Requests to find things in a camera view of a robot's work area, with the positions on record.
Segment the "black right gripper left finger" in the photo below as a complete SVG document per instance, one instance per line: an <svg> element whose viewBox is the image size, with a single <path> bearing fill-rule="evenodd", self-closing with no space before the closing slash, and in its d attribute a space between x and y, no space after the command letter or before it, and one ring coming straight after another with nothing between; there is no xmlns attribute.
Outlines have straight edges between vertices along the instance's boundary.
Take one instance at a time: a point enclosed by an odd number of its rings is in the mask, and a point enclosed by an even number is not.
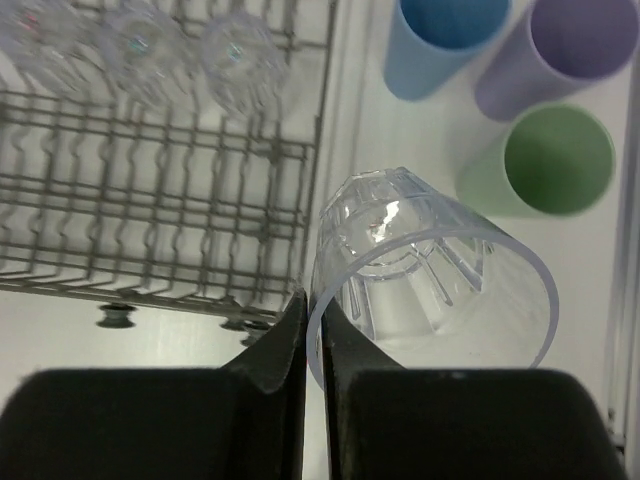
<svg viewBox="0 0 640 480"><path fill-rule="evenodd" d="M306 295L218 368L54 369L1 415L5 479L298 479Z"/></svg>

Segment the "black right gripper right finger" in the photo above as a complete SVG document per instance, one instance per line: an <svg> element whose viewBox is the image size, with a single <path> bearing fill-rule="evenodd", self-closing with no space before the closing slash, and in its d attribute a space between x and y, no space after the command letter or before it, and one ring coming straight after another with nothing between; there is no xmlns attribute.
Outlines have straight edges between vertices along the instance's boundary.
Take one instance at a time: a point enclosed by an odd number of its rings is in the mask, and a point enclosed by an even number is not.
<svg viewBox="0 0 640 480"><path fill-rule="evenodd" d="M407 369L331 303L322 317L334 479L622 479L588 391L547 369Z"/></svg>

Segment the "green plastic cup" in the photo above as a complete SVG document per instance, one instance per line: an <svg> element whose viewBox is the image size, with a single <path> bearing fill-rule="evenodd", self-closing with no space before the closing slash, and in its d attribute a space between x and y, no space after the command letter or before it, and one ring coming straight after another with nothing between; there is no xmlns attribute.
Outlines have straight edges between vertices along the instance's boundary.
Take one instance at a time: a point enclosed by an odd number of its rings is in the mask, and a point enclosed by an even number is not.
<svg viewBox="0 0 640 480"><path fill-rule="evenodd" d="M603 197L615 166L614 143L597 118L581 107L543 104L476 153L455 191L485 216L570 217Z"/></svg>

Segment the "blue plastic cup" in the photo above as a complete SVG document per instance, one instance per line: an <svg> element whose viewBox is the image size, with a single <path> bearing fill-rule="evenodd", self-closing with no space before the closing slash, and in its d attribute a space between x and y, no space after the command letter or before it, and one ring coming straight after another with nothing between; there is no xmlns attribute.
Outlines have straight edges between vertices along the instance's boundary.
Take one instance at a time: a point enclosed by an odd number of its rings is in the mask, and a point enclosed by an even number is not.
<svg viewBox="0 0 640 480"><path fill-rule="evenodd" d="M405 101L424 99L490 44L509 0L401 0L393 7L383 78Z"/></svg>

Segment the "purple plastic cup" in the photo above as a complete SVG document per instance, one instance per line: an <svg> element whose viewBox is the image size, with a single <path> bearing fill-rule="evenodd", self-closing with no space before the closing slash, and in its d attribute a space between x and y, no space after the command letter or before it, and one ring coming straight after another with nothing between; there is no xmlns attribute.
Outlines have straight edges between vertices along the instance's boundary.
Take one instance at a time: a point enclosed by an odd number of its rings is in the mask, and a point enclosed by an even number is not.
<svg viewBox="0 0 640 480"><path fill-rule="evenodd" d="M480 76L476 104L511 121L617 74L638 45L637 1L534 1Z"/></svg>

